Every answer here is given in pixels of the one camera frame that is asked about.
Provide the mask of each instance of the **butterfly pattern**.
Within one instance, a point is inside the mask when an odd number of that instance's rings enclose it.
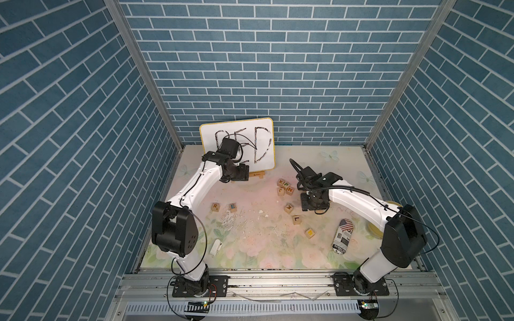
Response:
[[[320,154],[321,154],[321,156],[323,156],[325,158],[325,161],[327,161],[327,162],[330,162],[332,160],[334,160],[336,162],[339,161],[339,157],[337,157],[337,152],[336,151],[333,151],[330,154],[327,154],[325,152],[321,152]]]

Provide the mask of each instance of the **mounting plate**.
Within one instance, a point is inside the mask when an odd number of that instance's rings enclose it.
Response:
[[[300,194],[300,202],[302,203],[302,211],[304,211],[304,212],[315,211],[315,210],[326,210],[330,206],[329,203],[327,203],[326,205],[321,204],[318,207],[312,206],[309,203],[309,196],[307,195],[307,193]]]
[[[354,295],[361,295],[361,296],[369,296],[369,295],[362,295],[359,292],[357,292],[354,288],[353,284],[353,276],[349,273],[342,272],[342,273],[335,273],[332,276],[332,279],[334,280],[334,288],[336,289],[336,295],[337,296],[354,296]],[[389,295],[389,289],[387,288],[387,284],[383,279],[376,284],[375,294],[376,295],[383,295],[387,296]]]
[[[218,292],[217,297],[227,296],[227,275],[209,275],[209,283],[214,284],[216,286]],[[176,283],[175,287],[173,288],[172,295],[173,297],[195,297],[186,291],[185,284],[183,282]],[[209,297],[209,291],[207,291],[207,293],[203,297]]]

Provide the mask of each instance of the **wooden letter block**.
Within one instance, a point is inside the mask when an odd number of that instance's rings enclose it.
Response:
[[[250,173],[250,177],[258,176],[260,179],[264,178],[264,171]]]
[[[291,204],[287,204],[286,207],[284,207],[284,210],[286,211],[287,214],[291,214],[292,210],[294,210],[295,207]]]
[[[295,191],[294,188],[292,188],[291,186],[289,186],[288,188],[286,188],[286,194],[287,195],[292,195],[292,193]]]
[[[307,236],[309,239],[311,239],[314,236],[314,231],[312,229],[308,229],[305,231],[305,236]]]

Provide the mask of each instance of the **aluminum frame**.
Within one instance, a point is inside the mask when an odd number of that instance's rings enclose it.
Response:
[[[428,26],[427,31],[423,33],[423,36],[421,36],[419,44],[416,47],[414,53],[412,54],[412,57],[409,60],[409,63],[407,64],[405,71],[401,74],[400,79],[398,80],[396,87],[393,89],[393,92],[391,93],[388,102],[385,104],[382,113],[378,117],[375,126],[373,126],[370,135],[364,143],[364,147],[366,148],[366,150],[371,150],[371,147],[373,147],[373,144],[375,144],[378,135],[380,134],[380,131],[385,126],[387,119],[389,119],[389,116],[391,116],[394,109],[396,108],[396,104],[405,92],[407,85],[414,76],[414,73],[416,72],[421,61],[423,60],[423,57],[425,57],[425,54],[430,48],[430,45],[432,45],[435,36],[437,35],[439,30],[443,26],[443,23],[445,22],[446,18],[450,14],[453,5],[455,5],[455,2],[456,0],[442,0],[437,9],[435,10],[434,16],[430,21],[430,25]]]
[[[352,270],[236,270],[211,269],[211,275],[228,275],[227,297],[220,301],[237,303],[242,299],[253,300],[334,300],[362,299],[362,296],[336,296],[332,275],[335,272]],[[129,302],[166,301],[166,285],[173,276],[166,270],[141,270],[138,274],[125,274],[121,280],[113,304],[106,320],[122,320]],[[378,300],[396,300],[397,297],[427,299],[438,310],[441,321],[456,321],[449,299],[435,272],[399,270],[388,275],[395,280],[387,280],[389,296],[379,296]],[[183,298],[168,298],[171,302],[184,301]]]
[[[155,84],[154,78],[152,77],[152,74],[148,69],[148,65],[146,64],[143,58],[143,54],[141,53],[136,38],[134,37],[134,34],[131,31],[129,22],[125,17],[125,14],[123,13],[123,9],[121,8],[119,0],[104,0],[104,2],[109,13],[111,14],[111,17],[113,18],[114,24],[118,28],[118,31],[120,32],[120,35],[127,46],[128,52],[134,60],[134,63],[136,64],[136,67],[139,70],[139,73],[141,74],[141,78],[143,79],[143,82],[146,85],[146,88],[148,89],[150,96],[152,96],[152,99],[155,103],[157,110],[159,111],[159,114],[164,122],[164,125],[168,129],[171,138],[177,145],[179,152],[182,152],[184,149],[184,145],[182,144],[182,141],[180,140],[177,130],[173,125],[173,122],[170,118],[170,114],[168,113],[168,109],[166,108],[164,100],[162,100],[162,96],[160,95],[159,90],[157,89],[157,85]]]

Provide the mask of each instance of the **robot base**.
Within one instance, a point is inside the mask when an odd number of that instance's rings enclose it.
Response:
[[[227,284],[228,284],[228,276],[226,275],[209,275],[208,284],[214,284],[217,289],[217,297],[226,297],[227,296]],[[173,288],[172,296],[173,297],[198,297],[192,289],[197,289],[198,286],[196,283],[200,281],[190,281],[183,277],[178,277],[175,282],[175,287]],[[209,297],[208,289],[206,291],[201,291],[200,294],[203,295],[201,297]]]
[[[317,210],[326,210],[330,207],[330,203],[320,202],[319,204],[314,204],[312,200],[309,198],[307,193],[300,194],[300,202],[302,203],[302,211],[317,211]]]
[[[369,296],[369,293],[359,293],[355,289],[354,277],[345,272],[335,273],[332,276],[334,279],[334,286],[336,289],[337,296]],[[376,295],[388,296],[389,290],[386,285],[386,281],[384,278],[380,279],[378,282],[373,284],[373,288],[375,290]]]

